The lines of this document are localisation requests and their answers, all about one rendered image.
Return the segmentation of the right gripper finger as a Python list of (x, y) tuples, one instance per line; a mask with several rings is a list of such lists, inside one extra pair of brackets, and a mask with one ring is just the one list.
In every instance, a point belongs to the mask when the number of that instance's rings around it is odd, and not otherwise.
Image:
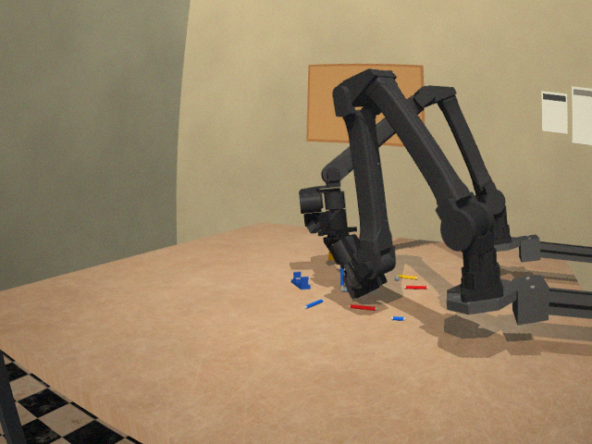
[(334, 243), (335, 243), (335, 242), (337, 242), (337, 241), (339, 241), (339, 240), (324, 240), (324, 244), (327, 246), (327, 248), (328, 248), (328, 249), (329, 249), (329, 251), (331, 252), (331, 254), (332, 254), (332, 256), (333, 256), (333, 258), (334, 258), (334, 260), (335, 260), (336, 264), (337, 264), (337, 265), (339, 265), (339, 262), (337, 261), (337, 258), (335, 257), (334, 253), (332, 252), (332, 250), (331, 250), (331, 248), (330, 248), (330, 247), (332, 246), (332, 244), (334, 244)]

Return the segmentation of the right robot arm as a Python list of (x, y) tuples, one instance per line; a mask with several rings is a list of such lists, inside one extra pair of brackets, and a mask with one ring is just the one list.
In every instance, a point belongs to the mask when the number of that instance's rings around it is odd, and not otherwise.
[[(407, 100), (417, 115), (424, 110), (424, 107), (438, 104), (450, 126), (450, 130), (470, 173), (475, 190), (475, 198), (478, 202), (489, 206), (495, 217), (495, 227), (493, 229), (494, 245), (510, 243), (512, 242), (512, 237), (507, 222), (505, 197), (501, 191), (497, 190), (495, 183), (487, 172), (482, 156), (479, 153), (475, 139), (467, 125), (455, 94), (456, 91), (453, 87), (428, 85), (421, 87)], [(379, 121), (376, 124), (378, 148), (395, 133), (385, 117)], [(324, 193), (325, 197), (326, 210), (333, 210), (333, 214), (335, 214), (335, 210), (346, 208), (344, 191), (340, 191), (340, 188), (336, 187), (340, 187), (340, 181), (352, 170), (351, 148), (348, 147), (322, 169), (321, 177), (327, 187), (316, 186), (299, 191), (300, 204), (302, 205), (301, 214), (304, 215), (304, 225), (311, 234), (320, 230), (330, 230), (329, 213), (322, 212), (321, 209), (321, 207), (323, 208), (322, 193)], [(324, 190), (319, 191), (319, 189)]]

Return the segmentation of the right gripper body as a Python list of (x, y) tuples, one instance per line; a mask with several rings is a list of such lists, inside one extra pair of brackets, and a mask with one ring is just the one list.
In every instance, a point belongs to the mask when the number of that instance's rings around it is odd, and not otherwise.
[(333, 210), (326, 211), (329, 213), (330, 230), (317, 231), (318, 236), (327, 235), (327, 237), (323, 238), (324, 240), (340, 240), (344, 237), (350, 236), (349, 232), (357, 231), (357, 227), (348, 228), (346, 209), (341, 210), (335, 210), (335, 214), (333, 214)]

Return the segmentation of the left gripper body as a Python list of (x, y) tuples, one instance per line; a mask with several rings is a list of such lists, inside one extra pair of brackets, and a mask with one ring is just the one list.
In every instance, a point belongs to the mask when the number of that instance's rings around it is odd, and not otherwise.
[(380, 277), (373, 278), (373, 281), (372, 281), (371, 285), (367, 289), (365, 289), (365, 290), (358, 290), (358, 289), (355, 289), (355, 288), (353, 288), (353, 287), (351, 287), (349, 285), (349, 283), (347, 281), (346, 275), (343, 276), (342, 279), (343, 279), (343, 281), (345, 283), (345, 286), (346, 286), (346, 288), (347, 288), (347, 290), (348, 290), (348, 292), (349, 292), (349, 294), (350, 294), (350, 296), (351, 296), (352, 299), (359, 298), (359, 297), (361, 297), (361, 296), (363, 296), (363, 295), (365, 295), (365, 294), (367, 294), (367, 293), (369, 293), (369, 292), (371, 292), (373, 290), (378, 289), (379, 286), (387, 283), (387, 279), (386, 279), (385, 275), (382, 275)]

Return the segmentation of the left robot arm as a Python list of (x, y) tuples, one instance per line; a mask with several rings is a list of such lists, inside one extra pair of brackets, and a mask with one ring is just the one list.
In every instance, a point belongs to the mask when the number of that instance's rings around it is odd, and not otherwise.
[(396, 265), (376, 136), (376, 116), (382, 112), (437, 200), (443, 241), (453, 251), (462, 251), (462, 302), (500, 298), (503, 287), (494, 248), (494, 215), (458, 177), (395, 79), (392, 70), (369, 68), (333, 90), (336, 117), (346, 116), (360, 236), (344, 237), (330, 248), (355, 289), (368, 288), (373, 278)]

